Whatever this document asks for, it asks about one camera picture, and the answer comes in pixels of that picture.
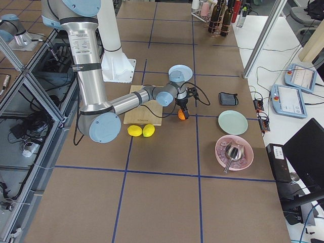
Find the second grey robot arm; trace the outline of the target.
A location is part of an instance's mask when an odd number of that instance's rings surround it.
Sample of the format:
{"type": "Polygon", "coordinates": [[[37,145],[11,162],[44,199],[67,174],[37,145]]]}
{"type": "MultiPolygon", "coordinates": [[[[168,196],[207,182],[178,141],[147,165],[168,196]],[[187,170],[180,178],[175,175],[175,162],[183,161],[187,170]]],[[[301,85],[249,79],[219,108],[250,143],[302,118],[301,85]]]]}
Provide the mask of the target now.
{"type": "Polygon", "coordinates": [[[1,38],[13,51],[33,51],[38,43],[15,14],[1,16],[1,38]]]}

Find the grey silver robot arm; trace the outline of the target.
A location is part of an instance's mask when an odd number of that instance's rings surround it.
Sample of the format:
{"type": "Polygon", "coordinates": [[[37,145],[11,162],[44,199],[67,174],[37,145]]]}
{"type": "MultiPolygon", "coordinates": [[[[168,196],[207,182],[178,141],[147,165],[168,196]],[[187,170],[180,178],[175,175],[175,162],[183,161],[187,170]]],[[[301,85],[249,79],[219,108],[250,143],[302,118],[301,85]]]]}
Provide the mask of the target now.
{"type": "Polygon", "coordinates": [[[175,102],[186,111],[192,70],[184,65],[169,70],[163,87],[142,89],[108,100],[106,81],[130,81],[134,65],[122,51],[112,1],[42,1],[46,26],[68,34],[73,71],[77,75],[83,106],[77,119],[80,132],[98,143],[116,138],[121,129],[119,115],[155,100],[166,107],[175,102]]]}

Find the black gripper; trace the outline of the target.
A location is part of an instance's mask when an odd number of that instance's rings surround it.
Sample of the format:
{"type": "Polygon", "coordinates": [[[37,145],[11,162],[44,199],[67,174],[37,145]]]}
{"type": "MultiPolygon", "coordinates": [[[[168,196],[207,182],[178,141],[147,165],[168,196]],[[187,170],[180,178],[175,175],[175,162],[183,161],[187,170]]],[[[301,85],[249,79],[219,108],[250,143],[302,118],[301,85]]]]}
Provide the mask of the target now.
{"type": "Polygon", "coordinates": [[[176,99],[176,104],[180,107],[180,119],[188,119],[189,111],[187,109],[188,98],[176,99]]]}

